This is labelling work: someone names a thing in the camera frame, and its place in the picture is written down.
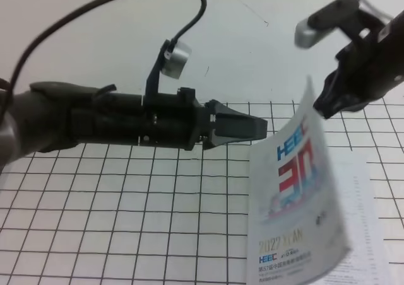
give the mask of paper sheet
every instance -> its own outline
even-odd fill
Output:
[[[348,150],[345,153],[332,162],[352,251],[335,270],[313,284],[392,284],[365,159]]]
[[[347,254],[342,211],[308,84],[299,109],[250,158],[247,283],[298,285]]]

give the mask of black cable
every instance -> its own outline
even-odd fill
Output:
[[[3,123],[3,118],[4,114],[7,111],[7,108],[9,104],[11,103],[11,100],[13,98],[13,91],[16,85],[16,82],[18,80],[18,77],[20,76],[21,70],[32,54],[32,52],[40,45],[46,38],[51,36],[53,33],[58,31],[58,29],[62,28],[63,26],[67,25],[69,22],[77,19],[78,17],[82,16],[83,14],[99,7],[102,6],[103,4],[109,3],[114,0],[93,0],[90,3],[85,4],[84,6],[74,10],[70,14],[66,15],[50,27],[43,31],[37,38],[35,38],[30,45],[25,49],[23,54],[21,55],[20,59],[17,62],[17,65],[14,68],[13,75],[11,76],[11,80],[9,82],[9,89],[6,92],[6,96],[4,98],[3,105],[1,107],[1,112],[0,112],[0,124]],[[171,40],[171,45],[175,45],[178,41],[178,39],[186,33],[195,23],[198,22],[198,20],[202,17],[203,13],[206,10],[206,0],[201,0],[201,7],[199,9],[198,14],[186,25],[184,28],[182,28],[177,35],[174,36],[174,38]]]

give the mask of black robotic arm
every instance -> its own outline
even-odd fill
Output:
[[[29,55],[53,32],[83,13],[111,0],[95,0],[73,11],[38,36],[17,63],[10,84],[0,81],[0,166],[34,151],[66,149],[78,143],[109,143],[192,150],[264,139],[267,121],[236,112],[216,100],[200,105],[195,90],[158,92],[160,73],[179,79],[190,50],[178,38],[202,16],[201,9],[173,39],[166,40],[146,81],[145,95],[113,93],[112,84],[88,88],[69,83],[39,82],[13,96]]]

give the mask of white surface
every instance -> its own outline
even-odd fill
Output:
[[[404,112],[404,105],[380,103],[365,114],[337,115],[325,129],[334,155],[352,148],[367,157],[387,261],[399,285],[404,274],[404,131],[385,133],[384,125],[372,132],[369,126],[361,132],[344,128],[353,120],[403,121],[371,117]],[[292,104],[230,106],[273,115],[274,124],[293,112]],[[363,146],[360,136],[373,137],[376,144]],[[392,142],[397,146],[381,146]],[[196,146],[192,153],[180,151],[176,160],[178,152],[169,149],[81,145],[19,160],[1,175],[0,284],[93,285],[103,279],[102,284],[127,285],[133,276],[135,284],[146,285],[174,280],[244,284],[248,149],[222,146],[204,152],[201,160]],[[164,176],[154,169],[162,161],[168,163]],[[54,172],[56,166],[63,170]],[[78,172],[69,174],[75,168]]]
[[[0,0],[0,77],[10,77],[18,56],[38,33],[88,1]],[[183,36],[193,54],[181,80],[164,78],[161,87],[193,87],[203,99],[288,102],[299,101],[302,78],[311,74],[319,93],[336,67],[335,54],[348,40],[336,32],[303,51],[294,47],[294,30],[330,1],[208,0],[204,17]],[[402,0],[370,2],[392,15],[404,9]],[[140,93],[162,42],[198,8],[198,0],[120,0],[98,8],[34,53],[18,90],[34,81],[58,80],[98,87],[115,83],[123,92]],[[390,97],[403,95],[400,88]]]

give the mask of booklet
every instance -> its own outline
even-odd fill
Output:
[[[299,109],[250,152],[247,284],[322,278],[350,250],[309,83]]]

